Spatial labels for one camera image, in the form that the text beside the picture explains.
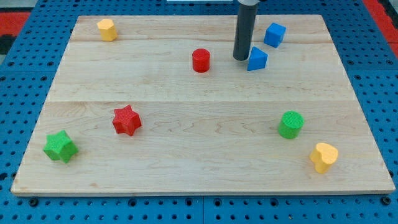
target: green star-shaped block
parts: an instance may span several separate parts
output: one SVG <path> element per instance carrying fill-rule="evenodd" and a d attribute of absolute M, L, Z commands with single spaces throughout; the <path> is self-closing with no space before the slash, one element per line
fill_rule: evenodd
<path fill-rule="evenodd" d="M 51 160 L 62 160 L 64 163 L 68 163 L 71 156 L 79 150 L 69 138 L 66 131 L 62 130 L 57 134 L 47 135 L 47 143 L 43 151 Z"/>

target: blue cube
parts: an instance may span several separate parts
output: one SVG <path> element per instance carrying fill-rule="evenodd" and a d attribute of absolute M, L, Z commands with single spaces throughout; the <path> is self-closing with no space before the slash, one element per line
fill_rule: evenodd
<path fill-rule="evenodd" d="M 264 43 L 273 47 L 278 47 L 284 39 L 285 31 L 286 27 L 273 22 L 266 31 Z"/>
<path fill-rule="evenodd" d="M 248 71 L 265 68 L 268 55 L 257 47 L 253 47 L 250 52 Z"/>

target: red star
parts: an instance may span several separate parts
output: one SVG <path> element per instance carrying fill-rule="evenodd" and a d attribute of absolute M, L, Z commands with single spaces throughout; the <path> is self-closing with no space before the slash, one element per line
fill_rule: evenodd
<path fill-rule="evenodd" d="M 116 133 L 126 133 L 130 136 L 137 128 L 141 127 L 139 115 L 131 109 L 131 105 L 127 105 L 123 109 L 115 109 L 112 123 Z"/>

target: blue pegboard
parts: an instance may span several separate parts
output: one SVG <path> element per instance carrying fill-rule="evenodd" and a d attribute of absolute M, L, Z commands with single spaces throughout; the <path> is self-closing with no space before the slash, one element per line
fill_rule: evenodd
<path fill-rule="evenodd" d="M 39 0 L 0 67 L 0 223 L 397 223 L 398 196 L 18 198 L 9 189 L 79 15 L 236 14 L 232 4 Z M 398 183 L 398 61 L 357 0 L 267 0 L 259 14 L 321 14 Z"/>

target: toy block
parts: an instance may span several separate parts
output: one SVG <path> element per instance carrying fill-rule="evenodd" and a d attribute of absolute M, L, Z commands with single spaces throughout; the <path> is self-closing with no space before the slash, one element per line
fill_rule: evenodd
<path fill-rule="evenodd" d="M 248 71 L 265 68 L 268 55 L 257 47 L 252 47 L 249 57 Z"/>
<path fill-rule="evenodd" d="M 113 41 L 118 37 L 116 28 L 111 19 L 103 19 L 97 23 L 103 41 Z"/>
<path fill-rule="evenodd" d="M 192 53 L 192 67 L 196 72 L 207 72 L 210 68 L 210 52 L 196 49 Z"/>
<path fill-rule="evenodd" d="M 118 134 L 126 133 L 132 136 L 135 130 L 141 127 L 139 115 L 132 110 L 131 105 L 122 109 L 115 109 L 114 115 L 112 123 Z"/>
<path fill-rule="evenodd" d="M 286 27 L 273 22 L 266 30 L 264 43 L 273 47 L 278 47 L 284 40 L 285 32 Z"/>
<path fill-rule="evenodd" d="M 67 132 L 62 130 L 57 134 L 47 135 L 47 143 L 43 151 L 53 161 L 61 160 L 64 163 L 68 163 L 71 156 L 79 150 L 69 138 Z"/>
<path fill-rule="evenodd" d="M 283 114 L 278 126 L 278 132 L 283 138 L 293 139 L 299 135 L 304 125 L 304 118 L 296 111 L 287 111 Z"/>
<path fill-rule="evenodd" d="M 310 154 L 310 159 L 315 165 L 315 170 L 324 174 L 337 161 L 338 150 L 326 143 L 318 143 Z"/>

